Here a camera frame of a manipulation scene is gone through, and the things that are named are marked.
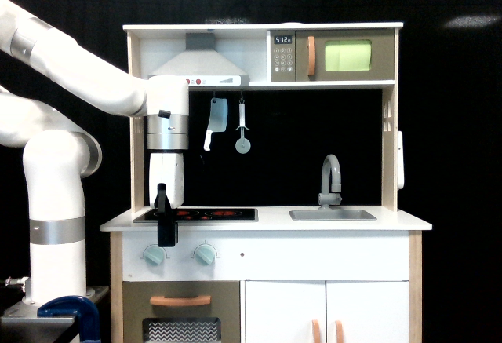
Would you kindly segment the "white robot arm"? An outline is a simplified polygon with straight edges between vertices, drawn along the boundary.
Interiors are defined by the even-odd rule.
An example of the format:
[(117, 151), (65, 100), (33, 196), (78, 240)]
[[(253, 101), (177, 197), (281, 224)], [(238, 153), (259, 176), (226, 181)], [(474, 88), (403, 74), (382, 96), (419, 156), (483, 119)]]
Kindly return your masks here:
[[(1, 1), (1, 49), (92, 106), (147, 118), (151, 205), (184, 201), (189, 91), (179, 76), (141, 79), (82, 48), (10, 0)], [(82, 179), (102, 161), (98, 142), (55, 108), (1, 92), (1, 143), (23, 151), (30, 219), (29, 302), (83, 296), (85, 198)]]

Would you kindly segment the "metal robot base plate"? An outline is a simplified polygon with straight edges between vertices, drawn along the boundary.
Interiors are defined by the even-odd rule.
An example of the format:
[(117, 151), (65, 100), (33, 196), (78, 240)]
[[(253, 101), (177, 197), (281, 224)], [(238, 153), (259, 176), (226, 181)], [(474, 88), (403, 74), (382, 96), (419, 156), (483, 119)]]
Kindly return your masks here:
[(98, 304), (110, 293), (108, 286), (88, 287), (84, 296), (63, 296), (39, 304), (23, 298), (1, 315), (3, 323), (73, 323), (100, 324)]

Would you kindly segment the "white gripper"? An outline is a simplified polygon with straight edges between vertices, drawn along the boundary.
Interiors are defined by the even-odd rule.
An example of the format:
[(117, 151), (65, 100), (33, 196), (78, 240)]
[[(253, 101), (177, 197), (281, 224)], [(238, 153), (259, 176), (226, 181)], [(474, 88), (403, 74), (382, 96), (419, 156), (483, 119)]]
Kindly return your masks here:
[(184, 202), (183, 154), (151, 153), (148, 176), (149, 202), (158, 218), (158, 246), (174, 247), (178, 243), (178, 224), (172, 208)]

